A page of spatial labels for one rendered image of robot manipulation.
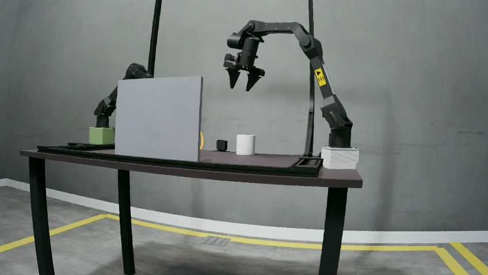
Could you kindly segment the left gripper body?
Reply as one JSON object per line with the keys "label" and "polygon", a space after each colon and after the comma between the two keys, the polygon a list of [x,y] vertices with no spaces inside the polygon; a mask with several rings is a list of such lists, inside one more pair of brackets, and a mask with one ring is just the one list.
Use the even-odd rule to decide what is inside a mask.
{"label": "left gripper body", "polygon": [[[239,52],[239,54],[241,55],[239,62],[233,62],[233,61],[226,60],[224,62],[223,67],[227,67],[228,69],[235,70],[235,71],[239,71],[241,69],[244,71],[248,71],[249,74],[251,74],[251,75],[263,76],[264,77],[265,71],[263,69],[256,68],[254,66],[255,58],[258,59],[258,56],[256,56],[257,53],[247,51],[247,50],[242,50],[242,52]],[[242,65],[242,68],[241,68],[241,65]]]}

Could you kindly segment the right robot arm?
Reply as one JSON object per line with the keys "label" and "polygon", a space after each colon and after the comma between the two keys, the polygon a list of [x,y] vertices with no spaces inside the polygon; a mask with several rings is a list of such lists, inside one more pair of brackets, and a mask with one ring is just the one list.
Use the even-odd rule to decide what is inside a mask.
{"label": "right robot arm", "polygon": [[[129,65],[128,69],[126,70],[125,77],[122,80],[143,79],[143,78],[153,78],[153,76],[145,69],[143,65],[132,63]],[[95,109],[94,115],[97,116],[97,126],[95,128],[102,128],[102,127],[110,128],[109,116],[111,116],[112,112],[116,109],[117,88],[118,85],[108,97],[104,98],[98,104],[98,107]]]}

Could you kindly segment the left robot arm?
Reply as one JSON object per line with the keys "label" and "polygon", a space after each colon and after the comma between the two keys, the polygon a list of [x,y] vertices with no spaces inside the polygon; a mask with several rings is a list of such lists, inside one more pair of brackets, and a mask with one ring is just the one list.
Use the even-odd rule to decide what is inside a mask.
{"label": "left robot arm", "polygon": [[323,96],[323,105],[320,105],[320,109],[322,111],[322,117],[325,118],[331,128],[331,133],[329,133],[329,147],[352,148],[350,142],[353,123],[347,117],[342,103],[335,94],[323,61],[321,42],[311,36],[303,25],[298,22],[267,23],[250,20],[238,33],[233,32],[227,39],[227,45],[229,48],[244,49],[257,53],[259,43],[264,43],[262,36],[271,33],[295,33],[294,35],[299,40],[301,49],[311,62]]}

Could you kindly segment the white mug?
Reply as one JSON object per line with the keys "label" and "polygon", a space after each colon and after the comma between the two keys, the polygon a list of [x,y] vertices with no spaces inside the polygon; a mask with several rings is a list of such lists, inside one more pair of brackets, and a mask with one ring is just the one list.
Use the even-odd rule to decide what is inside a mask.
{"label": "white mug", "polygon": [[237,155],[254,155],[255,140],[255,135],[237,135]]}

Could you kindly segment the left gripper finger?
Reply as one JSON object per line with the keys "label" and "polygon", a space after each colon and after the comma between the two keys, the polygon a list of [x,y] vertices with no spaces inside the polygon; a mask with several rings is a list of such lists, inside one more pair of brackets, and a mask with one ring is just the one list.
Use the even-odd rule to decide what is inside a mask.
{"label": "left gripper finger", "polygon": [[249,91],[254,86],[254,84],[262,77],[251,75],[251,74],[247,74],[247,76],[248,76],[248,81],[247,81],[246,91]]}
{"label": "left gripper finger", "polygon": [[230,77],[230,88],[233,89],[241,72],[225,68]]}

